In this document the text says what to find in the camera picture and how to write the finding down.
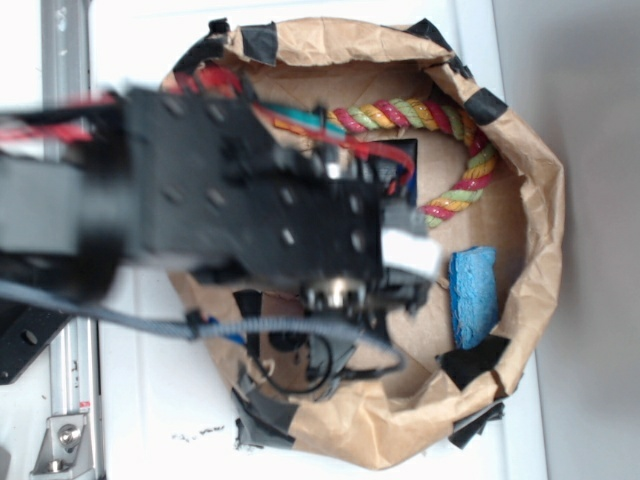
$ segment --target screw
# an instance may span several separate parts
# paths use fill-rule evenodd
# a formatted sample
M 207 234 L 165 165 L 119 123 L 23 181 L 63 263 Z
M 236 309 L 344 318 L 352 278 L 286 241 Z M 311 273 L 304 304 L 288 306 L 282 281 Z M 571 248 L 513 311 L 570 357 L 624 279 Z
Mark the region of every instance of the screw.
M 349 195 L 349 205 L 351 206 L 351 211 L 356 215 L 362 213 L 362 201 L 356 195 Z
M 178 204 L 178 203 L 182 203 L 182 201 L 184 200 L 184 196 L 182 195 L 182 192 L 180 192 L 178 187 L 176 187 L 175 185 L 169 185 L 165 187 L 164 190 L 162 190 L 162 194 L 171 203 Z
M 66 465 L 62 460 L 51 460 L 47 465 L 47 470 L 49 470 L 50 473 L 63 472 L 66 470 Z
M 175 96 L 166 96 L 163 100 L 164 106 L 169 112 L 176 116 L 181 117 L 184 115 L 184 107 L 182 102 L 178 100 Z
M 366 241 L 364 239 L 364 235 L 359 230 L 354 230 L 351 234 L 351 245 L 356 252 L 362 253 L 364 252 L 364 247 L 366 245 Z
M 288 228 L 282 229 L 282 240 L 284 240 L 284 243 L 289 246 L 295 245 L 296 243 L 296 239 L 293 238 L 293 233 L 291 233 L 291 230 Z
M 216 122 L 222 123 L 224 121 L 224 114 L 214 103 L 207 105 L 207 112 L 209 112 L 209 116 Z
M 66 448 L 73 448 L 80 443 L 82 432 L 75 425 L 65 425 L 58 430 L 58 440 Z
M 282 190 L 280 190 L 280 197 L 286 205 L 293 205 L 295 202 L 293 190 L 291 190 L 290 187 L 282 187 Z
M 216 207 L 221 207 L 227 203 L 222 193 L 220 193 L 220 190 L 215 188 L 210 188 L 207 190 L 207 198 Z

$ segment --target brown paper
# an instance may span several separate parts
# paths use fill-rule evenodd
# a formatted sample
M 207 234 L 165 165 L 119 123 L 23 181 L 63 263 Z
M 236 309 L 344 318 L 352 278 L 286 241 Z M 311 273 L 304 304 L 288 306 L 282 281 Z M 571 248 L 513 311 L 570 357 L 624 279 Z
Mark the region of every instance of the brown paper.
M 246 73 L 265 101 L 306 109 L 318 104 L 349 107 L 381 98 L 424 99 L 435 84 L 462 105 L 480 88 L 445 63 L 452 52 L 391 28 L 320 18 L 280 23 L 277 32 L 275 68 L 244 55 L 241 29 L 229 35 L 225 57 L 217 60 Z M 489 405 L 503 386 L 507 394 L 515 390 L 557 303 L 564 177 L 555 155 L 511 110 L 483 130 L 503 158 L 494 180 L 479 202 L 431 234 L 445 249 L 445 264 L 452 252 L 474 245 L 497 248 L 502 316 L 493 333 L 511 343 L 494 375 L 487 372 L 460 391 L 435 361 L 436 355 L 454 348 L 443 267 L 441 281 L 433 285 L 429 302 L 416 318 L 404 312 L 390 315 L 391 337 L 407 354 L 408 367 L 380 381 L 343 382 L 327 401 L 289 399 L 299 404 L 289 429 L 294 448 L 386 468 L 451 434 L 454 422 Z M 412 129 L 362 136 L 388 138 L 418 139 L 421 203 L 450 188 L 464 171 L 465 149 L 445 135 Z M 174 285 L 187 304 L 221 320 L 240 318 L 231 290 L 203 287 L 184 275 L 174 277 Z M 264 298 L 263 307 L 270 312 L 299 308 L 289 298 Z M 261 345 L 268 348 L 264 339 Z M 237 380 L 239 365 L 260 382 L 241 348 L 222 340 L 211 340 L 208 346 L 228 385 Z M 276 370 L 287 368 L 280 363 L 290 363 L 277 352 L 269 356 Z M 292 384 L 299 382 L 297 373 L 287 374 Z M 273 393 L 268 388 L 264 392 Z

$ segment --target blue sponge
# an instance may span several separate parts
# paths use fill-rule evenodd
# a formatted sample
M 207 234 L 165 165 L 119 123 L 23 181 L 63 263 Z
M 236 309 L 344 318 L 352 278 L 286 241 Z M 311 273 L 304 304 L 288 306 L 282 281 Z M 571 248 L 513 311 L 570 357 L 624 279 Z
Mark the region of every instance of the blue sponge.
M 498 323 L 495 263 L 493 247 L 473 247 L 451 256 L 449 291 L 453 337 L 458 348 L 478 346 Z

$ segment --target screw hole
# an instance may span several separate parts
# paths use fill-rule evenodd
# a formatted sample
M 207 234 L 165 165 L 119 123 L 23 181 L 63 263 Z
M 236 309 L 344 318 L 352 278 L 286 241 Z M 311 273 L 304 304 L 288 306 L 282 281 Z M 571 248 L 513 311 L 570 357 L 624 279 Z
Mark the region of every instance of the screw hole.
M 29 345 L 37 345 L 38 344 L 38 337 L 36 337 L 36 335 L 31 331 L 31 330 L 25 330 L 24 332 L 22 332 L 22 340 L 25 341 L 25 343 L 29 344 Z

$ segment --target colorful rope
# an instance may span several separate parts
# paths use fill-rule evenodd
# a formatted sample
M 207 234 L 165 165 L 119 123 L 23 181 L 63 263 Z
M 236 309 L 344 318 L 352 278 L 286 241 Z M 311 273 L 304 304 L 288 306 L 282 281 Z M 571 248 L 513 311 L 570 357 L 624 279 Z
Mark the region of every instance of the colorful rope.
M 394 98 L 378 100 L 373 105 L 337 108 L 329 112 L 327 118 L 350 133 L 393 128 L 426 128 L 430 131 L 440 130 L 465 144 L 470 158 L 462 179 L 450 190 L 420 207 L 431 228 L 437 227 L 478 201 L 491 182 L 492 172 L 498 162 L 498 151 L 469 114 L 450 105 L 416 98 Z

